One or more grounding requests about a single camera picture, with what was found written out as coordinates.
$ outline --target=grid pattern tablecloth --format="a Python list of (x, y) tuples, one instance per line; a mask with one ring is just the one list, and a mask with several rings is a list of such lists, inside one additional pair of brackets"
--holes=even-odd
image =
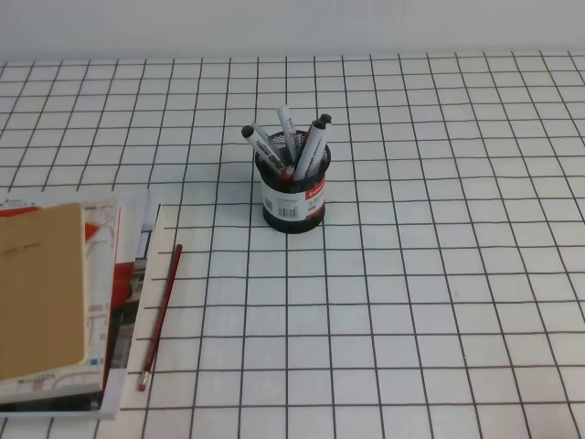
[[(0, 193), (148, 186), (160, 291), (185, 247), (149, 391), (131, 377), (115, 421), (0, 437), (581, 438), (582, 70), (585, 52), (0, 61)], [(279, 131), (285, 102), (335, 123), (324, 226), (288, 237), (239, 133)]]

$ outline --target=brown notebook cover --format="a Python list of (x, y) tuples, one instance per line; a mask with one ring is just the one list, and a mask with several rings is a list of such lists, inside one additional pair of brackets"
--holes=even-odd
[(0, 380), (86, 358), (79, 203), (0, 218)]

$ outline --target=black pencil cup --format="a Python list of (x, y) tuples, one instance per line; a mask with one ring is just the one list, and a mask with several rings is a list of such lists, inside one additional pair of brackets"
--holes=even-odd
[[(306, 132), (297, 134), (304, 142)], [(286, 149), (282, 132), (271, 135), (271, 142), (278, 151)], [(282, 181), (258, 154), (254, 160), (261, 175), (263, 215), (269, 226), (282, 233), (304, 233), (321, 224), (325, 216), (325, 171), (331, 163), (328, 145), (319, 172), (303, 180)]]

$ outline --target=white wall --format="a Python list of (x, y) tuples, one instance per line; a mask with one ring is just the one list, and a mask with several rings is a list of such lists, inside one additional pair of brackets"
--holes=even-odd
[(582, 0), (0, 0), (0, 59), (582, 48), (583, 17)]

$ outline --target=black marker cap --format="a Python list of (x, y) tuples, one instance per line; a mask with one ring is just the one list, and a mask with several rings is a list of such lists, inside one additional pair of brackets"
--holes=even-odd
[(321, 118), (317, 119), (313, 122), (313, 126), (315, 128), (319, 128), (320, 130), (324, 130), (327, 127), (327, 123)]
[(251, 125), (246, 125), (241, 129), (241, 135), (244, 136), (244, 139), (247, 139), (251, 135), (254, 134), (254, 128)]
[(319, 119), (321, 119), (325, 123), (331, 123), (331, 116), (325, 112), (323, 114), (321, 114)]

